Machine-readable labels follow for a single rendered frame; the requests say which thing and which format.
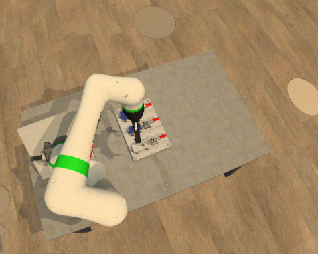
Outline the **blue rectangular block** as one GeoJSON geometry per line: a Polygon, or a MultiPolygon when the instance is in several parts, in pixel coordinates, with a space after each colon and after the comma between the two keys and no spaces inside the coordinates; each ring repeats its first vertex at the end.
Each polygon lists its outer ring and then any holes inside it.
{"type": "Polygon", "coordinates": [[[123,111],[121,111],[120,113],[121,113],[123,121],[128,120],[128,118],[124,115],[123,111]]]}
{"type": "Polygon", "coordinates": [[[129,127],[128,129],[129,129],[130,134],[134,133],[134,130],[133,130],[133,127],[132,127],[132,126],[129,127]]]}

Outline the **red-handled toggle clamp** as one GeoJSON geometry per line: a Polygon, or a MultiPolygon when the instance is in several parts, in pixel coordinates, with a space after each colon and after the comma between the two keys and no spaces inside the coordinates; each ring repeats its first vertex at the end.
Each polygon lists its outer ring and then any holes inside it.
{"type": "MultiPolygon", "coordinates": [[[[162,138],[166,137],[166,134],[160,135],[159,137],[160,137],[160,139],[162,139],[162,138]]],[[[158,138],[158,137],[151,138],[150,140],[148,140],[147,143],[151,143],[152,145],[157,144],[157,143],[158,143],[157,141],[160,140],[160,139],[157,140],[157,138],[158,138]],[[153,139],[153,140],[152,140],[152,139],[153,139]],[[150,142],[149,142],[149,141],[150,141],[150,142]]],[[[144,146],[144,143],[147,144],[146,142],[142,142],[142,143],[141,143],[141,146],[144,146]]]]}

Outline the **toggle clamp with red handle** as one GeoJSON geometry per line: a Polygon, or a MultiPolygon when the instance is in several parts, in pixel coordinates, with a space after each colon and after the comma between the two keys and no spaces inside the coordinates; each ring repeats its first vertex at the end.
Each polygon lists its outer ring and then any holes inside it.
{"type": "MultiPolygon", "coordinates": [[[[153,122],[154,122],[154,121],[157,121],[157,120],[159,120],[159,118],[158,118],[158,117],[157,117],[157,118],[152,119],[152,121],[153,121],[153,122]]],[[[150,121],[151,121],[151,120],[150,120],[150,121]]],[[[150,123],[151,123],[151,122],[150,122],[150,121],[145,121],[145,123],[144,123],[144,122],[142,123],[142,125],[144,126],[144,128],[145,128],[145,129],[147,129],[147,128],[150,128],[150,127],[151,127],[151,125],[150,125],[150,123]],[[150,122],[150,123],[149,123],[149,122],[150,122]]],[[[140,125],[141,125],[141,124],[140,124],[140,125]]],[[[141,125],[141,126],[142,126],[142,125],[141,125]]]]}

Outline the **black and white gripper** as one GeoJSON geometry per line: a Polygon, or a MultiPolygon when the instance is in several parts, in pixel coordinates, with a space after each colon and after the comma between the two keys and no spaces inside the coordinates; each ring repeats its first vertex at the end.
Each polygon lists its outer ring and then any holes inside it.
{"type": "Polygon", "coordinates": [[[132,125],[133,125],[133,130],[134,130],[134,134],[135,134],[135,143],[136,145],[141,145],[141,137],[140,137],[140,132],[139,132],[139,127],[140,127],[140,124],[138,124],[138,122],[140,122],[140,119],[142,118],[143,115],[141,115],[140,117],[138,118],[128,118],[131,122],[132,122],[132,125]]]}

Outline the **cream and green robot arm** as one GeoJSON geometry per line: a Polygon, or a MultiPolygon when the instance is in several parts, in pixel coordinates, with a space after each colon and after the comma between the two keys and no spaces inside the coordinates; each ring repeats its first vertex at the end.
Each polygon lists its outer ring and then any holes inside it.
{"type": "Polygon", "coordinates": [[[144,85],[137,78],[105,74],[88,77],[68,135],[57,137],[52,144],[45,142],[44,153],[31,157],[31,161],[49,162],[51,175],[44,192],[49,210],[108,227],[125,219],[127,201],[113,187],[105,165],[91,159],[92,149],[106,103],[122,104],[118,109],[134,119],[144,112],[144,95],[144,85]]]}

